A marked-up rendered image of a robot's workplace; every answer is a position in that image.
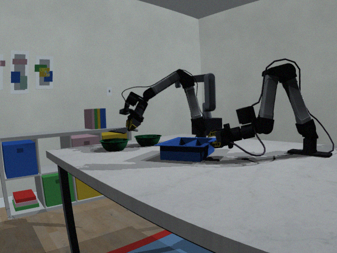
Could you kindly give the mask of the green bowl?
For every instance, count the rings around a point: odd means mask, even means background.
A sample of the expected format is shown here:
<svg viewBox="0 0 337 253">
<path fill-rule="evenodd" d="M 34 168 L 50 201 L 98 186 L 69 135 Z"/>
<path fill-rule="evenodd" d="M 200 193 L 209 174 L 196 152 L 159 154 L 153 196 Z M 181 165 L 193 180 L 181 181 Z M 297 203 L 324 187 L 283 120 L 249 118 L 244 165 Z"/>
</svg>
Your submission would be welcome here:
<svg viewBox="0 0 337 253">
<path fill-rule="evenodd" d="M 128 141 L 129 139 L 123 139 L 123 138 L 100 140 L 103 148 L 106 151 L 122 151 L 126 147 Z"/>
<path fill-rule="evenodd" d="M 160 140 L 161 135 L 157 134 L 147 134 L 147 135 L 137 135 L 134 136 L 141 146 L 153 146 L 157 144 Z"/>
</svg>

